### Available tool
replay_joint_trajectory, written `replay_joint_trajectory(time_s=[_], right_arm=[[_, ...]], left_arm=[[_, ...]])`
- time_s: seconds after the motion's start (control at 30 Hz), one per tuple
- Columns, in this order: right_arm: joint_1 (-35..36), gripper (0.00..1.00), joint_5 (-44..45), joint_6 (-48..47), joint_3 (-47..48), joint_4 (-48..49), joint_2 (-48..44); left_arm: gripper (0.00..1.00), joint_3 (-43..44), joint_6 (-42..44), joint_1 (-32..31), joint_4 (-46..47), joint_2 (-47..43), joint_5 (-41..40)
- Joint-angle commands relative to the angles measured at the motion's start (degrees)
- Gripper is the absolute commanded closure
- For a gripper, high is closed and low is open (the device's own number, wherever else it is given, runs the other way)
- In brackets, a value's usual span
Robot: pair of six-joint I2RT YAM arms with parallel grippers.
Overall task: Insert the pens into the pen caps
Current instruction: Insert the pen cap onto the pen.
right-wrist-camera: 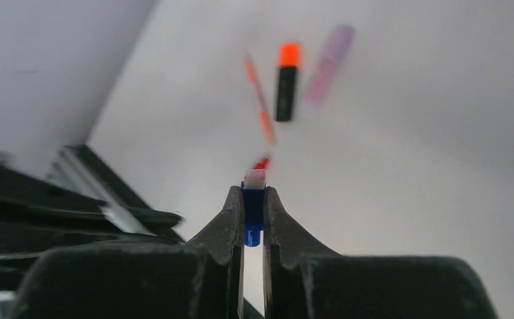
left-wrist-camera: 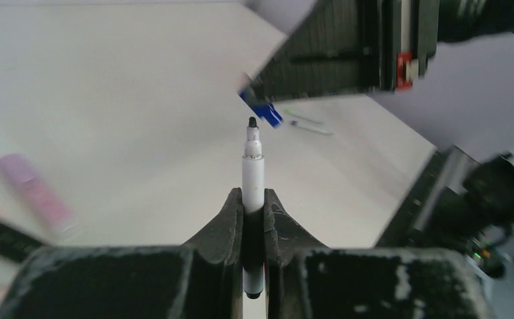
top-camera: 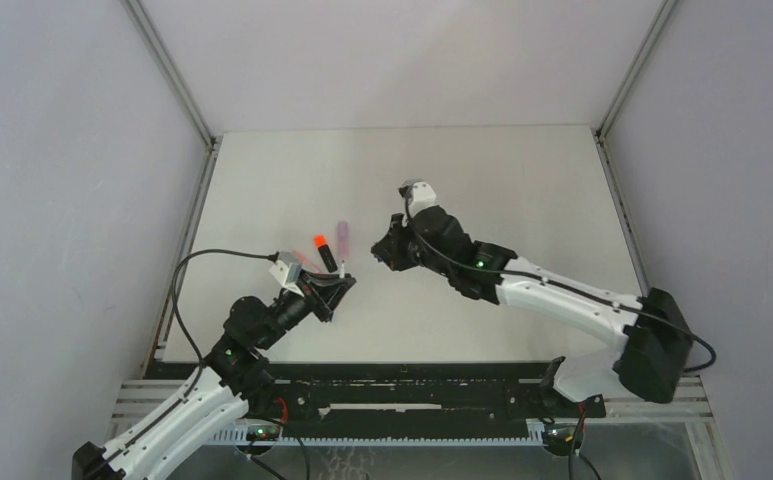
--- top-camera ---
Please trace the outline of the orange pen cap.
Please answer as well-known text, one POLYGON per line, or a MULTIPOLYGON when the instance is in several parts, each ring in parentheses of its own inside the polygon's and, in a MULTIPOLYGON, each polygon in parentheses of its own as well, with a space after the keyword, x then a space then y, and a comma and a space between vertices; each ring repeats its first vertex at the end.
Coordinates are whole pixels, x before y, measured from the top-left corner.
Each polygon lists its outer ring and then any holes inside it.
POLYGON ((316 235, 314 237, 314 244, 318 250, 328 247, 328 241, 324 235, 316 235))

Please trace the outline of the pink marker pen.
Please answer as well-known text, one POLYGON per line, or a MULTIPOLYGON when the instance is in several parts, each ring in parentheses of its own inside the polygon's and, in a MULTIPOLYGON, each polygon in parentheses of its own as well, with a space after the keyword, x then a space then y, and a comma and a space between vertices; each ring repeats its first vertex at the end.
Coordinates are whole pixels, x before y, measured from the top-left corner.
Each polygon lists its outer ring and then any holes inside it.
POLYGON ((340 232, 337 238, 338 256, 341 263, 345 263, 349 258, 350 242, 349 235, 346 232, 340 232))

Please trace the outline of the orange marker pen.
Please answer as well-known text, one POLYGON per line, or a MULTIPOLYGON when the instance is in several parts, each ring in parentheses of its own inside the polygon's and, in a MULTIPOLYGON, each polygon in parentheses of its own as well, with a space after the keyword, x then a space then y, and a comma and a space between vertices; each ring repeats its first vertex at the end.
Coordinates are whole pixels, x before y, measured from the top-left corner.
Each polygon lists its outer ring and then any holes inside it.
POLYGON ((329 273, 335 273, 339 270, 338 263, 328 244, 318 246, 317 251, 329 273))

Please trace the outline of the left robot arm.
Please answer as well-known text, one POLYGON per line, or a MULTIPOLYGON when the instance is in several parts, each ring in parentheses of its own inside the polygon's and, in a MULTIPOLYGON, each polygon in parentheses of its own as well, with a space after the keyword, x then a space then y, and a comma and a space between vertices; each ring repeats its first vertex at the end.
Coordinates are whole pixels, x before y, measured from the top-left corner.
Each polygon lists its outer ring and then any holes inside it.
POLYGON ((79 447, 71 478, 165 479, 235 420, 267 414, 275 392, 263 351, 310 315, 331 321, 356 282, 349 274, 302 271, 270 304, 255 296, 237 299, 221 337, 187 380, 119 436, 79 447))

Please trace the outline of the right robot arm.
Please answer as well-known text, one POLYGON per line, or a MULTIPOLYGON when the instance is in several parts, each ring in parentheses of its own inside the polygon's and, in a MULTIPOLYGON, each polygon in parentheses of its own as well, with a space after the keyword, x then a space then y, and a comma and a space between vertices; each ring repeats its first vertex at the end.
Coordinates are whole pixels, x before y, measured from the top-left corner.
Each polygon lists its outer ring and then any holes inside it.
POLYGON ((371 253, 392 271, 424 267, 469 299, 535 311, 602 342, 602 350, 566 356, 551 368, 551 382, 539 391, 551 415, 567 415, 580 401, 621 390, 668 404, 686 373, 694 338, 664 290, 637 296, 578 283, 511 249, 472 239, 439 206, 411 218, 392 215, 371 253))

